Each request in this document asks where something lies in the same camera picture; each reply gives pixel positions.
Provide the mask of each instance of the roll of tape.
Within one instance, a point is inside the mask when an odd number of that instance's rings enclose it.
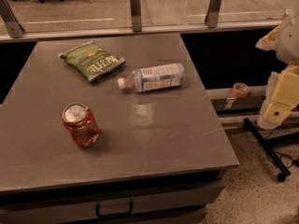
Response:
[[[232,88],[232,94],[235,97],[240,97],[240,98],[244,98],[247,97],[250,93],[250,88],[248,85],[244,84],[244,83],[235,83],[233,88]]]

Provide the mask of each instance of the table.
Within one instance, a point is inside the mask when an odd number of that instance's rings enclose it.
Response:
[[[58,58],[90,40],[126,60],[92,85]],[[135,68],[165,63],[184,65],[181,87],[118,88]],[[87,149],[61,121],[72,103],[102,132]],[[0,106],[0,130],[3,223],[198,223],[238,165],[179,34],[37,42]]]

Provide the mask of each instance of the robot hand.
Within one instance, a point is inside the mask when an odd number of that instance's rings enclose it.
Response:
[[[274,49],[277,58],[288,66],[280,74],[272,72],[266,88],[266,99],[260,111],[258,125],[273,130],[299,104],[299,4],[287,11],[279,27],[259,40],[259,49]]]

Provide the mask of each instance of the gray tabletop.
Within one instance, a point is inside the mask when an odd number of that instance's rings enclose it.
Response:
[[[57,55],[89,40],[126,60],[93,85]],[[135,68],[165,63],[184,65],[181,87],[118,88],[117,79]],[[93,111],[99,143],[75,145],[61,120],[71,103]],[[0,131],[0,194],[238,165],[179,34],[38,42],[0,107]]]

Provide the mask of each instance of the glass wall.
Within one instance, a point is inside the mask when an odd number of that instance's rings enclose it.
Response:
[[[131,29],[130,0],[8,0],[27,33]],[[205,24],[210,0],[141,0],[143,27]],[[281,20],[299,0],[222,0],[219,22]],[[0,32],[5,26],[0,20]]]

